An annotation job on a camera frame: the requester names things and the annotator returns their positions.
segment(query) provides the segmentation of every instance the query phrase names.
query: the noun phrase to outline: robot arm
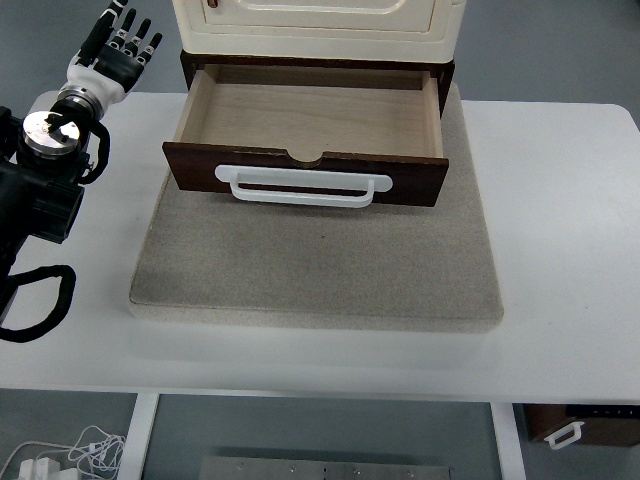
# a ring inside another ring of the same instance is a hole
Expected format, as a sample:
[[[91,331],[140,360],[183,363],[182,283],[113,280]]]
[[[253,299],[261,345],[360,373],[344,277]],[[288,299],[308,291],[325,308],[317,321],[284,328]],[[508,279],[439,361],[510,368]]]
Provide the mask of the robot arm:
[[[0,107],[0,325],[21,285],[60,277],[58,301],[49,316],[32,327],[0,327],[0,339],[24,343],[45,335],[66,316],[75,272],[67,265],[10,275],[29,235],[62,243],[78,214],[84,187],[107,166],[109,133],[100,123],[108,108],[136,85],[162,35],[140,49],[151,21],[145,19],[127,40],[136,12],[131,9],[114,30],[127,0],[113,0],[72,58],[67,83],[50,111],[24,120]],[[100,141],[95,166],[86,153],[91,135]]]

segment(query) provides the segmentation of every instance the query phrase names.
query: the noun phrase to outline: drawer handle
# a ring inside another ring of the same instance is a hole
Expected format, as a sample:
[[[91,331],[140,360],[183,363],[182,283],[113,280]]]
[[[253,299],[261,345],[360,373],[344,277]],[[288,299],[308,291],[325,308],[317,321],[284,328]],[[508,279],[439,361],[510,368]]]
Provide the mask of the drawer handle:
[[[349,172],[325,172],[320,170],[295,170],[288,168],[248,167],[244,165],[218,165],[216,178],[231,186],[231,193],[239,200],[250,202],[291,203],[296,205],[320,205],[327,207],[366,207],[373,200],[374,192],[387,192],[393,186],[388,175]],[[280,187],[326,188],[364,191],[360,196],[330,195],[286,191],[254,190],[243,188],[241,183]]]
[[[582,438],[582,429],[580,428],[584,425],[584,422],[572,422],[565,427],[562,427],[560,430],[553,432],[548,437],[545,437],[545,442],[549,442],[549,447],[551,450],[559,450],[561,448],[566,447],[567,445],[572,444],[573,442],[577,442]],[[556,441],[561,438],[563,435],[567,433],[572,433],[572,435],[561,441],[560,443],[556,443]]]

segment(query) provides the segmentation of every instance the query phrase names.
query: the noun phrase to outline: open drawer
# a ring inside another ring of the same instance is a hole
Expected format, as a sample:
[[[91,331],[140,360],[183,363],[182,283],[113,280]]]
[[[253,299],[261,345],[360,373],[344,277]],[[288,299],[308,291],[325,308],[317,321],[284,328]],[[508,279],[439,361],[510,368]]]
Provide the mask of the open drawer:
[[[433,206],[448,168],[439,87],[429,71],[205,65],[163,150],[182,190]]]

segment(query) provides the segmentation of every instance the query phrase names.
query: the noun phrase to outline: metal plate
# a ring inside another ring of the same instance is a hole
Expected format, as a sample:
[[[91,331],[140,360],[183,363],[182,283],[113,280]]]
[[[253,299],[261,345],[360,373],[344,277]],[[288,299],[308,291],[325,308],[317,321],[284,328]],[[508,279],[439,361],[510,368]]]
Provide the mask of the metal plate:
[[[448,467],[205,457],[200,480],[450,480]]]

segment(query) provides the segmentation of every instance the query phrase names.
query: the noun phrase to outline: white cabinet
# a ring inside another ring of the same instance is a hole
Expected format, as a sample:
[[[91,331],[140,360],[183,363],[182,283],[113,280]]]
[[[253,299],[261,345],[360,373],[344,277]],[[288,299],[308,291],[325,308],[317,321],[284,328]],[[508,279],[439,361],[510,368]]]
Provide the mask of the white cabinet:
[[[426,32],[436,0],[200,0],[209,25]]]
[[[173,5],[189,53],[447,63],[466,0],[173,0]]]

